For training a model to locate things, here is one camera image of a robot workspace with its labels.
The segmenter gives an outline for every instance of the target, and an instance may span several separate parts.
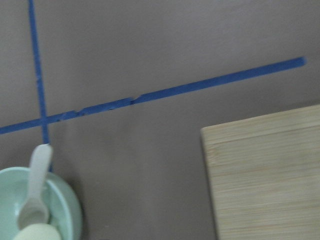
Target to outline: spoon handle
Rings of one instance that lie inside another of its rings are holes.
[[[49,144],[37,146],[31,155],[28,182],[28,198],[40,199],[48,168],[51,162],[53,148]]]

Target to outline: bowl rim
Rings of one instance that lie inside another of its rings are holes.
[[[8,168],[4,168],[4,169],[0,170],[0,175],[4,174],[6,172],[29,172],[29,170],[30,170],[29,167],[13,166],[13,167],[8,167]],[[62,204],[63,211],[66,213],[65,215],[66,215],[67,219],[66,219],[65,222],[68,225],[67,229],[70,229],[68,231],[68,233],[67,233],[68,234],[67,239],[74,239],[74,237],[75,237],[75,226],[74,226],[74,221],[73,221],[72,214],[71,214],[70,203],[64,197],[64,194],[62,193],[62,191],[58,187],[58,184],[55,183],[55,179],[58,180],[58,181],[62,181],[67,186],[67,188],[70,188],[70,190],[72,192],[73,192],[73,189],[61,177],[59,177],[58,175],[56,175],[56,174],[54,174],[52,172],[48,172],[45,182],[56,193],[56,195],[58,196],[58,199],[60,200],[60,202]]]

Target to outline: spoon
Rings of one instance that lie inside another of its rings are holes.
[[[25,227],[13,240],[61,240],[61,236],[54,226],[37,223]]]
[[[49,144],[37,146],[31,155],[26,201],[18,215],[20,230],[31,224],[46,224],[49,210],[42,200],[42,190],[46,181],[53,149]]]

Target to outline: blue painter's tape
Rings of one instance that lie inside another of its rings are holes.
[[[126,107],[132,104],[132,100],[133,99],[131,97],[128,97],[128,98],[117,100],[117,101],[107,102],[107,103],[103,103],[95,106],[89,106],[79,111],[78,114],[80,116],[97,114],[97,113],[101,113],[101,112],[112,110],[112,109]]]
[[[154,91],[146,93],[132,101],[132,104],[140,104],[144,102],[153,101],[156,99],[167,98],[170,96],[184,94],[192,91],[197,91],[201,89],[206,89],[222,84],[228,84],[244,79],[255,78],[262,75],[272,74],[284,70],[289,70],[297,67],[301,67],[306,63],[303,57],[298,57],[295,59],[282,61],[270,65],[265,65],[257,68],[252,68],[249,70],[239,71],[223,76],[217,76],[207,80],[197,81],[185,85],[180,85],[176,87],[167,88],[164,90]]]
[[[40,125],[41,125],[40,119],[25,121],[25,122],[21,122],[21,123],[9,125],[9,126],[0,127],[0,134],[7,134],[7,133],[19,131],[19,130],[30,129]]]
[[[36,86],[38,91],[38,100],[40,107],[40,121],[42,126],[42,139],[44,144],[48,144],[49,132],[48,132],[48,123],[47,123],[47,111],[46,111],[46,101],[45,101],[45,91],[44,84],[42,81],[42,70],[40,62],[40,53],[38,46],[38,35],[37,35],[37,25],[36,25],[36,16],[33,0],[29,0],[29,21],[30,21],[30,31],[31,31],[31,40],[32,40],[32,49],[33,49],[33,59],[36,75]]]
[[[244,79],[254,78],[262,75],[272,74],[280,71],[285,71],[293,68],[298,68],[306,64],[306,60],[304,57],[299,57],[287,61],[282,61],[266,66],[261,66],[257,68],[252,68],[245,71],[240,71],[236,73],[231,73],[228,75],[218,76],[214,78],[210,78],[207,80],[197,81],[185,85],[180,85],[176,87],[171,87],[168,89],[154,91],[150,93],[146,93],[133,100],[132,98],[124,98],[117,101],[107,102],[99,105],[89,106],[82,109],[79,112],[76,111],[67,111],[63,113],[59,113],[56,115],[48,116],[46,118],[47,124],[52,124],[68,119],[74,119],[78,117],[82,117],[84,115],[101,113],[104,111],[109,111],[112,109],[123,108],[129,105],[144,103],[156,99],[166,98],[178,94],[188,93],[200,89],[210,88],[222,84],[228,84]],[[22,123],[17,123],[9,126],[0,127],[0,134],[7,134],[23,129],[29,129],[37,126],[43,126],[43,122],[41,119],[34,119]]]

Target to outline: wood grain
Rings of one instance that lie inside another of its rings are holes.
[[[220,240],[320,239],[320,106],[201,130]]]

